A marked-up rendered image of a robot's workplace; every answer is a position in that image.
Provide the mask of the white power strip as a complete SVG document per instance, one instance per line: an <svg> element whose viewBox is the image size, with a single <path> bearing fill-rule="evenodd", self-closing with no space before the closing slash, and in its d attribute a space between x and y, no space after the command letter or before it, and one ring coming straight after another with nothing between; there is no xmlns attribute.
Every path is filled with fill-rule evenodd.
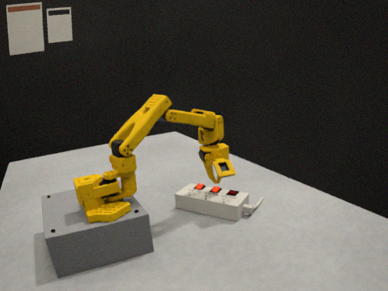
<svg viewBox="0 0 388 291"><path fill-rule="evenodd" d="M175 193L176 208L199 214L238 221L244 213L251 214L263 201L255 206L249 204L249 193L209 187L203 184L188 184Z"/></svg>

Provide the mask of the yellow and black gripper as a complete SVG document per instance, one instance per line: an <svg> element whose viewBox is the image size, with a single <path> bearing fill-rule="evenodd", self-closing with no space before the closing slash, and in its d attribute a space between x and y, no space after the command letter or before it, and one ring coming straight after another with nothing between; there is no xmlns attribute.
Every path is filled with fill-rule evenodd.
<svg viewBox="0 0 388 291"><path fill-rule="evenodd" d="M231 161L229 160L228 146L224 143L217 145L201 145L198 152L199 158L203 162L207 175L214 184L219 184L221 178L236 174ZM217 180L214 177L213 166L217 172Z"/></svg>

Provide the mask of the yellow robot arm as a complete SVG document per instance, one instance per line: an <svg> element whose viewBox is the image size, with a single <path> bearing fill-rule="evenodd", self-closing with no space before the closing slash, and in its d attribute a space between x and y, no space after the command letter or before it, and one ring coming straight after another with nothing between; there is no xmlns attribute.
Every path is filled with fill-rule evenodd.
<svg viewBox="0 0 388 291"><path fill-rule="evenodd" d="M89 224L97 221L114 222L131 212L131 204L123 202L123 198L132 197L137 192L137 167L132 152L157 120L199 126L199 144L202 145L217 145L223 139L221 115L196 109L191 113L172 110L171 104L166 95L152 95L110 140L112 155L109 159L114 170L104 172L103 177L101 174L92 174L75 178ZM122 188L117 178L120 178Z"/></svg>

